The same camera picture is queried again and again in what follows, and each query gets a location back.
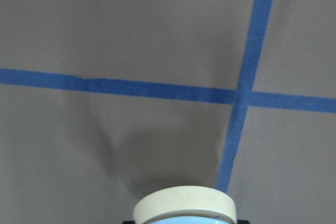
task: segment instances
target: blue tape strip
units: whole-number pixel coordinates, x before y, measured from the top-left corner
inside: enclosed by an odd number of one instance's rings
[[[234,90],[116,79],[82,79],[67,74],[0,68],[0,83],[48,89],[232,104]]]
[[[233,160],[238,150],[271,5],[272,0],[254,0],[245,52],[216,183],[216,188],[224,192],[227,192],[233,169]]]
[[[250,106],[336,113],[336,99],[253,92]]]

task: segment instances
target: white object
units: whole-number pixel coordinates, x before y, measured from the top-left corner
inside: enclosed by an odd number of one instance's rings
[[[202,186],[177,186],[152,193],[135,206],[136,224],[149,224],[176,216],[218,218],[237,223],[236,206],[225,193]]]

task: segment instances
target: light blue surface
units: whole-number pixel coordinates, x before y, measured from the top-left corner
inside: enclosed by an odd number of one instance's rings
[[[152,222],[152,224],[227,224],[227,222],[198,216],[180,216]]]

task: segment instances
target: gray floor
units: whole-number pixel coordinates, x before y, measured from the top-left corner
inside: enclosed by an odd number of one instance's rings
[[[274,0],[255,91],[336,98],[334,0]],[[0,0],[0,67],[235,89],[253,0]],[[231,105],[0,85],[0,222],[120,223],[213,187]],[[228,194],[334,223],[336,114],[249,108]]]

